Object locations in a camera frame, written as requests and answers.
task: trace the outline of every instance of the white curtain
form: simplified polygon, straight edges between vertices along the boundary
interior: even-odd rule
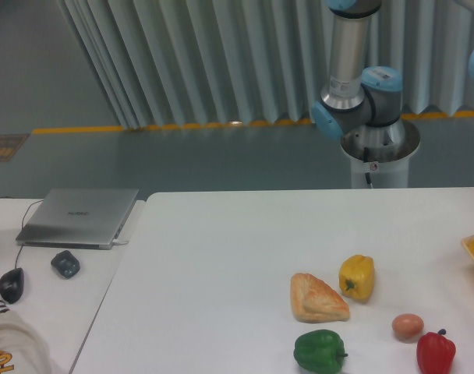
[[[327,81],[323,0],[64,0],[126,128],[307,118]],[[452,0],[383,0],[367,65],[404,77],[404,103],[474,108],[474,15]]]

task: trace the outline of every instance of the white sleeve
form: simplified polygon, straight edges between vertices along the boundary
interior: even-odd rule
[[[0,374],[51,374],[48,350],[36,332],[0,301]]]

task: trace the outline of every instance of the egg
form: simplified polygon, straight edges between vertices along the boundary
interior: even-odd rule
[[[393,319],[391,326],[398,338],[410,339],[423,331],[424,321],[415,314],[406,313]]]

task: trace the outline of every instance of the laptop lid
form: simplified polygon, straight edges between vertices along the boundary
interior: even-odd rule
[[[110,249],[138,189],[52,189],[16,240],[19,245]]]

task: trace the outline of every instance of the computer mouse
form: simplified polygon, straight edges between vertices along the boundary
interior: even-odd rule
[[[51,261],[51,265],[62,275],[65,279],[74,277],[80,271],[80,261],[70,251],[65,250],[60,252]]]
[[[9,304],[17,302],[24,292],[24,270],[17,267],[0,278],[0,295]]]

